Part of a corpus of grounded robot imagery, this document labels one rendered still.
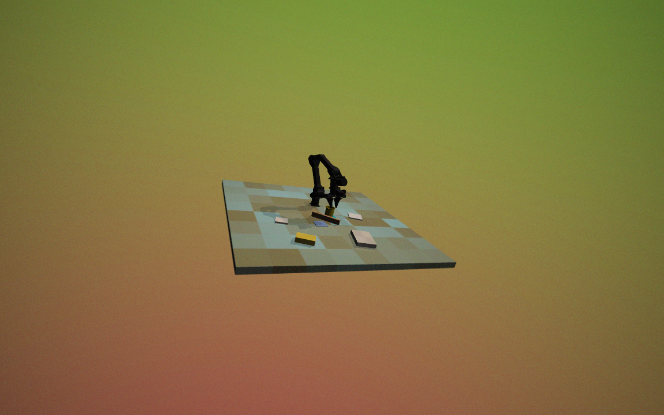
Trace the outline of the yellow rectangular block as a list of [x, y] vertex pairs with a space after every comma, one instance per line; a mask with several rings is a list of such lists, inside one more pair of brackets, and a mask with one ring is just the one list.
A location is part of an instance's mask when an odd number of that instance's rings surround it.
[[297, 233], [297, 236], [295, 238], [296, 243], [302, 243], [310, 246], [315, 246], [315, 240], [316, 236], [305, 233]]

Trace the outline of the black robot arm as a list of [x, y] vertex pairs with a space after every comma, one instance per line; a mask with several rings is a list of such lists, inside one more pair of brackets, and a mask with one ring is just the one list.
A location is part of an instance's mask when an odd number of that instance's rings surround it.
[[[329, 162], [329, 159], [325, 157], [323, 154], [317, 154], [317, 155], [310, 155], [308, 158], [308, 161], [312, 167], [312, 173], [314, 177], [314, 188], [313, 192], [310, 193], [310, 197], [312, 198], [312, 201], [310, 203], [311, 206], [319, 206], [319, 199], [322, 199], [322, 194], [325, 193], [325, 188], [321, 186], [320, 183], [320, 175], [319, 175], [319, 163], [322, 162], [322, 164], [327, 168], [327, 172], [329, 173], [330, 177], [330, 185], [331, 186], [347, 186], [347, 179], [345, 176], [342, 176], [342, 173], [340, 173], [339, 168], [335, 167], [332, 163]], [[346, 194], [345, 190], [341, 190], [339, 188], [334, 188], [333, 194], [336, 194], [339, 197], [343, 197]]]

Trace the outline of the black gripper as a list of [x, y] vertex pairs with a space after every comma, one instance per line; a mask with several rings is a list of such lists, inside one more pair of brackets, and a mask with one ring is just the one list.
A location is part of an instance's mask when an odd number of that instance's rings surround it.
[[[337, 208], [337, 206], [339, 204], [339, 201], [342, 198], [346, 198], [346, 195], [344, 195], [343, 197], [339, 197], [339, 196], [333, 194], [335, 187], [339, 188], [339, 186], [330, 186], [329, 187], [330, 188], [330, 193], [329, 194], [322, 194], [322, 198], [326, 198], [327, 201], [329, 201], [330, 208], [332, 208], [333, 200], [334, 200], [334, 203], [335, 203], [335, 208]], [[333, 197], [335, 197], [335, 198], [333, 199]]]

